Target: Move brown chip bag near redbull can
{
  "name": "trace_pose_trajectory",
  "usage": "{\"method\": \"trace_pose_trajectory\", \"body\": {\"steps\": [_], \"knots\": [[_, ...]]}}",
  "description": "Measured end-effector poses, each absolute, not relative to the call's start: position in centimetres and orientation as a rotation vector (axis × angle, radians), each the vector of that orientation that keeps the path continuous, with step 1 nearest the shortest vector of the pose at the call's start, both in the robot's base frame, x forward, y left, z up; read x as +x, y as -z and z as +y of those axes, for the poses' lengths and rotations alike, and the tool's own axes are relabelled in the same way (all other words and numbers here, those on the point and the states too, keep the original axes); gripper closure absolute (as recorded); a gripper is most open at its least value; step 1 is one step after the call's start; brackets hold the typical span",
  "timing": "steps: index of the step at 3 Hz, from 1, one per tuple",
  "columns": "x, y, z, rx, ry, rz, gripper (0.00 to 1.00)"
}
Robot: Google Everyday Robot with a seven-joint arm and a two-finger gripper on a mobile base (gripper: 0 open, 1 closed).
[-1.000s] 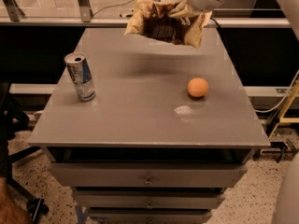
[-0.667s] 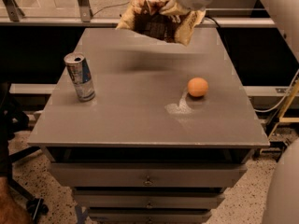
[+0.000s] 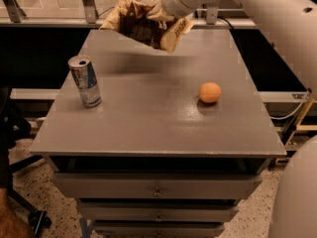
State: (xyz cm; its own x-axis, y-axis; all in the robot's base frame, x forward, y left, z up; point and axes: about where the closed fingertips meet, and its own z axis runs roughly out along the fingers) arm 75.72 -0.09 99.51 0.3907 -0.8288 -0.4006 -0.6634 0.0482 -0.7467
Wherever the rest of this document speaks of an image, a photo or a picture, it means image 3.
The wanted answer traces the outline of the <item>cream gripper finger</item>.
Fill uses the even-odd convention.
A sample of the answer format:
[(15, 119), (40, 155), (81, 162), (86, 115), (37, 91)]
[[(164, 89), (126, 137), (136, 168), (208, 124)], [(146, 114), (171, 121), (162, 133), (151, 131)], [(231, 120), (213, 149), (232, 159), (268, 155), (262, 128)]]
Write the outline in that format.
[(151, 10), (147, 13), (148, 19), (156, 22), (172, 22), (174, 20), (174, 17), (162, 7), (161, 0), (151, 0), (149, 6)]

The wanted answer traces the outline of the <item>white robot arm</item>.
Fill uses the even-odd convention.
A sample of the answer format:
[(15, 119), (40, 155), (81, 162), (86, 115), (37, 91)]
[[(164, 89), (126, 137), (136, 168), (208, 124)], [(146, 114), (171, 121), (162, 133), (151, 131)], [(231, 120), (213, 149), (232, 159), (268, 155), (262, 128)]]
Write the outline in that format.
[[(149, 16), (171, 21), (216, 0), (154, 0)], [(317, 15), (310, 0), (233, 0), (257, 25), (300, 81), (316, 95)], [(302, 145), (281, 177), (268, 238), (317, 238), (317, 138)]]

